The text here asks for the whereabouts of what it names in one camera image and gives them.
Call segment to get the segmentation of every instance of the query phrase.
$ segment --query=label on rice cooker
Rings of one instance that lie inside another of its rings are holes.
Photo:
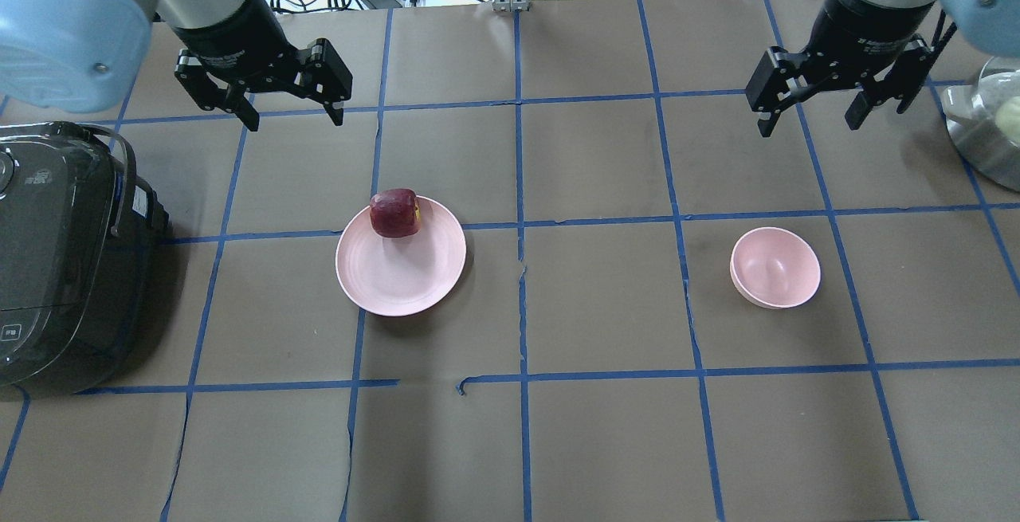
[[[140,214],[142,217],[149,216],[149,195],[143,189],[135,188],[135,200],[132,202],[131,209],[135,210],[135,213]]]

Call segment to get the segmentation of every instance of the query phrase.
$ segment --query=blue tape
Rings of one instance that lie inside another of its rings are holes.
[[[536,220],[524,221],[524,227],[563,227],[568,224],[627,224],[627,223],[669,223],[673,217],[642,216],[642,217],[594,217],[594,219],[565,219],[563,221]]]
[[[693,90],[660,93],[659,97],[700,97],[701,95],[744,95],[744,90]]]
[[[942,100],[938,97],[938,91],[932,84],[928,83],[928,91],[930,91],[931,96],[935,100],[935,105],[938,107],[939,115],[946,118],[946,112],[942,111]],[[967,179],[970,181],[970,187],[974,191],[974,196],[977,198],[977,203],[980,207],[981,212],[984,214],[985,221],[988,221],[988,228],[991,230],[991,238],[996,240],[996,247],[999,247],[999,255],[1003,258],[1003,263],[1006,264],[1006,271],[1010,274],[1010,279],[1013,281],[1013,290],[1016,291],[1017,296],[1020,296],[1020,277],[1017,277],[1017,270],[1015,265],[1013,265],[1013,260],[1010,258],[1010,252],[1006,249],[1006,243],[1003,240],[1002,231],[999,231],[999,224],[996,223],[996,218],[991,214],[990,206],[988,202],[984,199],[984,192],[981,191],[981,186],[977,181],[977,176],[974,173],[973,167],[970,163],[963,158],[962,155],[957,152],[960,158],[960,162],[963,165],[964,172],[967,174]]]
[[[125,386],[95,386],[85,388],[74,396],[92,395],[162,395],[166,393],[186,394],[190,390],[187,384],[146,384]]]
[[[379,156],[382,151],[382,116],[384,105],[386,105],[387,76],[390,71],[390,42],[393,36],[393,9],[387,10],[386,14],[386,36],[382,40],[382,68],[379,74],[379,108],[377,109],[378,129],[375,133],[375,154],[372,161],[371,192],[378,189],[379,177]],[[354,431],[357,425],[358,416],[358,392],[361,380],[361,351],[365,340],[365,316],[364,309],[358,309],[358,329],[354,341],[354,365],[351,369],[351,379],[354,381],[351,388],[351,399],[347,409],[347,434],[350,441],[351,470],[354,469]],[[347,477],[347,488],[344,490],[344,505],[340,511],[340,522],[347,521],[348,493],[351,489],[351,474]]]
[[[522,83],[520,10],[513,13],[513,56],[514,56],[514,174],[517,179],[517,260],[524,263],[524,123],[521,96]],[[518,332],[520,335],[520,449],[521,487],[523,488],[524,522],[531,522],[531,413],[527,386],[527,268],[517,279],[517,311],[520,315]]]
[[[727,219],[776,219],[776,217],[824,217],[825,210],[788,210],[788,212],[685,213],[681,221],[718,221]]]
[[[332,228],[316,228],[310,231],[269,231],[269,232],[230,232],[223,236],[224,242],[250,242],[251,240],[291,240],[298,238],[336,238],[343,232],[343,228],[332,230]]]
[[[10,472],[10,463],[14,460],[14,450],[17,448],[18,439],[21,438],[24,419],[29,416],[29,406],[32,404],[32,399],[24,388],[17,385],[14,385],[14,388],[18,388],[21,392],[21,412],[18,413],[17,422],[14,423],[14,432],[11,433],[10,445],[7,446],[7,454],[4,455],[3,467],[0,467],[0,490],[3,490],[4,482],[7,481],[7,473]]]
[[[254,97],[249,97],[252,104],[255,102]],[[244,156],[245,151],[245,141],[248,138],[248,127],[241,127],[241,135],[238,138],[238,149],[237,155],[234,158],[234,170],[231,173],[231,184],[226,191],[226,203],[223,206],[223,217],[219,224],[219,243],[216,246],[216,256],[212,261],[212,270],[209,272],[209,285],[206,288],[205,294],[205,304],[202,307],[202,316],[199,321],[198,336],[195,340],[195,351],[192,354],[192,367],[188,374],[188,390],[185,393],[185,424],[183,431],[181,433],[181,453],[184,452],[184,440],[186,435],[188,435],[188,416],[191,413],[191,402],[194,395],[195,378],[198,376],[198,368],[202,359],[202,345],[205,344],[205,333],[209,325],[209,312],[212,308],[212,297],[216,289],[216,278],[219,274],[219,263],[223,258],[223,247],[225,242],[223,236],[226,234],[226,225],[231,220],[231,210],[234,206],[234,193],[238,187],[238,174],[241,173],[241,159]],[[170,481],[170,489],[166,494],[166,503],[163,505],[163,511],[160,514],[160,522],[165,522],[167,516],[169,515],[170,501],[173,498],[173,489],[176,486],[177,474],[181,471],[181,455],[177,456],[177,462],[173,468],[173,478]]]
[[[699,369],[656,369],[656,370],[580,370],[580,372],[538,373],[527,377],[529,381],[572,381],[572,380],[626,380],[651,378],[698,378],[704,376]]]
[[[481,101],[447,101],[444,104],[398,104],[387,105],[386,111],[412,111],[412,109],[451,109],[451,108],[492,108],[494,105],[513,105],[513,100],[481,100]]]
[[[1020,367],[1020,359],[878,363],[877,367],[878,370],[990,369],[994,367]]]
[[[504,223],[465,223],[460,227],[465,231],[480,231],[483,228],[517,228],[517,223],[510,223],[510,221],[504,221]]]
[[[233,119],[233,114],[165,115],[162,118],[124,118],[124,125],[134,123],[204,122],[207,119]]]
[[[836,221],[836,214],[832,210],[832,200],[829,198],[828,189],[825,185],[825,177],[821,169],[821,163],[818,159],[818,154],[815,151],[815,144],[812,140],[811,129],[808,126],[807,116],[804,114],[804,109],[801,104],[797,105],[797,115],[801,121],[801,129],[804,134],[804,140],[807,142],[808,152],[811,155],[811,165],[815,169],[815,176],[818,180],[818,188],[822,195],[822,202],[825,203],[825,209],[828,212],[829,227],[832,230],[832,239],[835,242],[836,253],[839,256],[839,265],[843,268],[843,275],[847,281],[847,290],[850,294],[850,301],[853,305],[854,316],[857,320],[858,332],[861,335],[861,344],[864,348],[864,354],[868,361],[868,367],[871,372],[871,382],[875,389],[875,398],[878,401],[878,410],[882,416],[882,423],[885,426],[885,435],[888,438],[889,452],[892,454],[892,463],[896,466],[897,477],[900,479],[900,487],[903,491],[904,502],[907,506],[907,512],[910,514],[911,519],[917,519],[917,507],[914,504],[914,497],[910,489],[910,481],[907,478],[907,467],[903,462],[903,456],[900,453],[900,442],[897,439],[896,428],[892,425],[892,416],[889,413],[888,403],[885,401],[885,388],[882,387],[881,377],[878,374],[878,368],[875,366],[875,354],[871,349],[871,340],[868,336],[868,329],[864,323],[864,312],[861,309],[861,303],[857,295],[857,286],[854,282],[854,276],[850,270],[850,261],[847,258],[847,250],[843,245],[843,237],[839,234],[839,225]]]
[[[789,367],[736,367],[705,369],[710,377],[746,377],[766,375],[813,375],[825,373],[861,373],[871,370],[866,363],[858,365],[798,365]]]
[[[691,351],[694,356],[696,370],[703,370],[701,348],[698,345],[698,334],[695,330],[694,312],[691,308],[691,275],[687,271],[686,253],[683,242],[683,225],[680,219],[680,207],[673,184],[673,166],[669,156],[669,141],[666,137],[666,121],[662,111],[662,93],[659,89],[659,72],[655,64],[655,51],[652,46],[652,36],[648,29],[648,17],[645,14],[645,1],[636,0],[638,14],[641,17],[642,35],[645,38],[645,50],[648,54],[649,71],[652,76],[652,91],[655,94],[655,114],[659,124],[659,144],[662,149],[663,166],[666,172],[666,188],[669,192],[669,205],[673,210],[673,228],[676,231],[676,253],[680,264],[680,275],[683,281],[683,303],[686,309],[687,326],[691,332]],[[708,458],[709,477],[712,482],[712,497],[715,502],[715,515],[719,522],[726,521],[722,501],[722,484],[719,482],[719,465],[715,453],[715,435],[712,432],[712,414],[708,402],[708,389],[705,377],[698,377],[698,398],[701,402],[702,426],[705,431],[705,452]]]
[[[864,209],[832,210],[836,216],[855,216],[855,214],[889,214],[889,213],[947,213],[976,212],[980,206],[912,206],[912,207],[864,207]]]
[[[255,381],[239,384],[196,384],[195,393],[265,393],[267,390],[328,390],[328,388],[372,388],[400,384],[398,379]]]
[[[572,97],[518,97],[520,104],[579,104],[584,101],[651,100],[649,93],[623,93],[615,95],[572,95]]]
[[[132,79],[131,86],[128,87],[128,95],[124,96],[124,100],[120,102],[120,111],[117,111],[116,121],[113,123],[113,130],[115,133],[120,133],[120,125],[123,125],[124,112],[128,112],[128,102],[131,102],[132,94],[135,93],[135,84],[138,83],[138,74],[135,74],[135,79]]]

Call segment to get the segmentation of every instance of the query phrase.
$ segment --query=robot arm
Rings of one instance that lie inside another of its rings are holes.
[[[929,44],[916,31],[934,2],[825,0],[808,46],[800,53],[770,47],[748,83],[762,137],[772,134],[786,108],[822,91],[860,89],[846,114],[852,129],[888,100],[899,100],[902,114],[957,25],[987,53],[1020,56],[1020,0],[940,0],[955,24]]]
[[[287,91],[343,122],[347,65],[326,39],[292,46],[264,0],[0,2],[0,90],[30,104],[75,112],[116,104],[145,57],[158,11],[187,46],[174,74],[201,109],[221,108],[258,129],[246,93]]]

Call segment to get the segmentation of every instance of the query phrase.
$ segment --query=pink bowl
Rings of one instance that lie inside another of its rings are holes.
[[[418,196],[421,230],[391,240],[372,228],[368,207],[337,245],[337,279],[358,307],[404,316],[439,303],[460,278],[467,254],[463,228],[441,203]]]
[[[729,257],[729,276],[744,298],[765,309],[789,309],[814,297],[822,279],[805,240],[779,227],[745,232]]]

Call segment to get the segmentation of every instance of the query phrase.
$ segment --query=rice cooker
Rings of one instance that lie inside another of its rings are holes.
[[[0,126],[0,400],[68,395],[114,373],[167,221],[112,130]]]

